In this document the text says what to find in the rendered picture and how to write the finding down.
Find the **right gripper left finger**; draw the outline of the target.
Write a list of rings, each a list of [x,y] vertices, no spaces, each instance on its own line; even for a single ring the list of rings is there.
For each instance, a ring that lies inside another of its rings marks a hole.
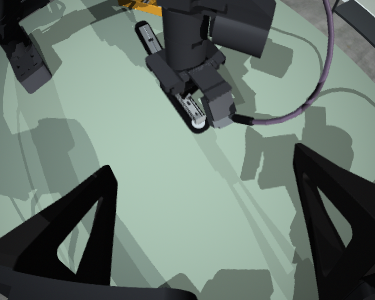
[[[110,286],[117,189],[111,167],[102,166],[2,236],[0,265],[45,278]],[[58,259],[57,250],[97,201],[92,230],[75,274]]]

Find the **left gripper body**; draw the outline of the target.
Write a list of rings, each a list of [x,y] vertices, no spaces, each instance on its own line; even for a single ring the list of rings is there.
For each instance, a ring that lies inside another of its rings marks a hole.
[[[215,69],[225,65],[226,56],[211,43],[208,34],[202,41],[188,45],[174,43],[164,35],[164,45],[145,61],[165,92],[177,95],[196,85],[204,94],[214,122],[237,112],[232,87]]]

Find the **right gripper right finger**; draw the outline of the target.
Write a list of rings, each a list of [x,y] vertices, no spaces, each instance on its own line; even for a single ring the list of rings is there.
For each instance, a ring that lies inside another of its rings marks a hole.
[[[375,276],[375,183],[337,166],[302,143],[295,144],[293,169],[319,300],[342,300],[361,281]],[[351,225],[352,239],[347,247],[318,189]]]

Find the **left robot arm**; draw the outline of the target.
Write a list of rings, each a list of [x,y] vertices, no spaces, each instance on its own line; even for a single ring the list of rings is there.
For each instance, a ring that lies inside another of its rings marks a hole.
[[[261,58],[276,8],[275,0],[156,2],[162,9],[164,35],[170,41],[184,45],[195,44],[209,33],[212,44],[257,58]],[[23,82],[40,69],[44,62],[23,26],[19,25],[24,13],[24,5],[20,3],[21,0],[0,0],[0,46],[17,80]],[[221,129],[234,123],[236,112],[214,122],[204,96],[200,100],[210,126]]]

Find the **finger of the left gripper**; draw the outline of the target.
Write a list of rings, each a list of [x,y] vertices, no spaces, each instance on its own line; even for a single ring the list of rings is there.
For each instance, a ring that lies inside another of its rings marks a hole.
[[[193,95],[198,89],[199,88],[196,85],[194,85],[192,90],[190,91],[190,94]]]
[[[193,88],[193,87],[190,87],[190,88],[188,88],[187,90],[185,90],[185,91],[179,93],[180,97],[184,100],[184,99],[187,97],[187,95],[190,93],[190,91],[192,90],[192,88]]]

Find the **orange tray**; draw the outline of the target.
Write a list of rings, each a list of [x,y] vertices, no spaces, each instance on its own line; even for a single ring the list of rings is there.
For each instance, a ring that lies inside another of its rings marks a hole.
[[[144,0],[135,0],[135,1],[139,1],[139,2],[134,2],[134,0],[119,0],[119,5],[137,9],[137,10],[144,11],[144,12],[148,12],[148,13],[155,14],[155,15],[162,17],[161,7],[158,7],[158,5],[156,5],[156,0],[150,0],[148,4],[142,3]],[[154,6],[150,6],[150,5],[154,5]]]

